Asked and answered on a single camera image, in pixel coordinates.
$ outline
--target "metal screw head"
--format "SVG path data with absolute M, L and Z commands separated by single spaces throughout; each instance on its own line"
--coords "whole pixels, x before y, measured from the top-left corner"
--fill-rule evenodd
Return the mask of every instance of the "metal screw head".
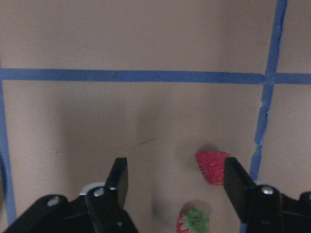
M 269 186 L 263 186 L 261 188 L 261 191 L 266 194 L 266 195 L 272 195 L 274 193 L 273 188 L 269 187 Z
M 123 226 L 122 222 L 117 222 L 117 226 L 119 229 L 122 229 L 122 226 Z
M 48 202 L 47 202 L 47 206 L 51 207 L 51 206 L 55 206 L 59 203 L 59 197 L 55 196 L 53 198 L 51 198 Z
M 93 195 L 96 197 L 99 197 L 99 196 L 103 195 L 104 193 L 105 193 L 104 188 L 99 188 L 99 189 L 94 191 Z

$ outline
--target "beige wall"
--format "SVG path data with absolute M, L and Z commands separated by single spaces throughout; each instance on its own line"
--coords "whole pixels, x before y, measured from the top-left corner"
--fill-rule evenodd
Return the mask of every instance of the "beige wall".
M 264 73 L 275 0 L 2 0 L 1 66 Z
M 212 231 L 238 231 L 223 188 L 206 183 L 194 155 L 204 146 L 222 149 L 249 167 L 261 91 L 260 85 L 5 81 L 18 214 L 45 194 L 72 200 L 126 156 L 126 209 L 140 232 L 174 231 L 187 202 L 210 213 Z
M 275 5 L 3 0 L 0 65 L 264 73 Z M 310 8 L 289 1 L 279 72 L 311 72 Z M 45 194 L 73 199 L 126 156 L 126 209 L 140 232 L 174 232 L 188 202 L 210 214 L 212 232 L 238 232 L 223 189 L 203 180 L 193 156 L 226 150 L 249 168 L 260 85 L 4 81 L 3 89 L 18 214 Z M 294 198 L 311 190 L 309 95 L 309 86 L 276 85 L 264 140 L 260 179 Z

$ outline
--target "blue tape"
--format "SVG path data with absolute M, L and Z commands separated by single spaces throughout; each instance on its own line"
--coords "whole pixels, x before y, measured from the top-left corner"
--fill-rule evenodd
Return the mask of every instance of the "blue tape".
M 276 81 L 276 69 L 279 58 L 279 50 L 281 46 L 281 38 L 283 31 L 284 16 L 286 12 L 287 1 L 278 0 L 276 5 L 276 13 L 273 23 L 273 31 L 271 36 L 271 43 L 269 49 L 269 56 L 265 75 L 265 84 L 262 90 L 261 96 L 261 108 L 259 110 L 255 143 L 258 146 L 255 154 L 252 157 L 250 176 L 253 180 L 256 180 L 259 176 L 259 168 L 261 164 L 261 154 L 262 154 L 262 141 L 266 133 L 268 125 L 269 110 L 271 107 L 272 95 L 274 84 Z
M 240 233 L 245 233 L 246 230 L 247 230 L 247 224 L 246 223 L 241 224 Z
M 268 120 L 269 120 L 269 110 L 271 107 L 271 100 L 273 95 L 274 85 L 264 85 L 261 97 L 262 106 L 259 110 L 259 116 L 257 121 L 257 128 L 255 134 L 255 143 L 260 146 L 263 141 L 263 137 L 266 133 Z
M 13 192 L 13 181 L 10 165 L 7 131 L 5 124 L 2 81 L 0 81 L 0 127 L 0 166 L 2 185 L 4 191 L 7 220 L 8 224 L 11 225 L 16 219 L 16 208 Z
M 276 83 L 279 84 L 311 84 L 311 74 L 276 74 Z
M 252 164 L 251 164 L 251 168 L 250 168 L 250 172 L 249 172 L 249 176 L 253 180 L 258 179 L 259 168 L 260 168 L 260 164 L 261 164 L 261 156 L 262 156 L 262 146 L 259 146 L 259 147 L 257 147 L 257 150 L 252 157 Z
M 0 69 L 0 77 L 2 80 L 42 81 L 264 83 L 262 74 L 199 71 Z
M 268 63 L 266 74 L 275 74 L 277 69 L 277 62 L 281 46 L 281 38 L 283 31 L 283 22 L 286 12 L 287 1 L 278 0 L 276 5 L 276 13 L 273 22 L 273 31 L 271 35 Z

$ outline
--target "red strawberry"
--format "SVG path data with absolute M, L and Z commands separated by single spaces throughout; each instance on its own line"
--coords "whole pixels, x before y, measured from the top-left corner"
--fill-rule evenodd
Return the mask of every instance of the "red strawberry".
M 208 217 L 197 209 L 181 215 L 177 221 L 177 233 L 208 233 Z
M 225 158 L 230 155 L 223 151 L 199 151 L 195 155 L 205 180 L 212 185 L 224 184 Z

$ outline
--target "green strawberry calyx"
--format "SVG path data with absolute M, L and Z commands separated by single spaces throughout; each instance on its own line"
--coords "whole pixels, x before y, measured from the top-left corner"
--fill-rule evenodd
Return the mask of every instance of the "green strawberry calyx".
M 185 217 L 179 220 L 179 223 L 184 223 L 181 227 L 182 230 L 189 229 L 189 233 L 209 233 L 207 224 L 208 217 L 197 209 L 192 209 L 185 214 Z

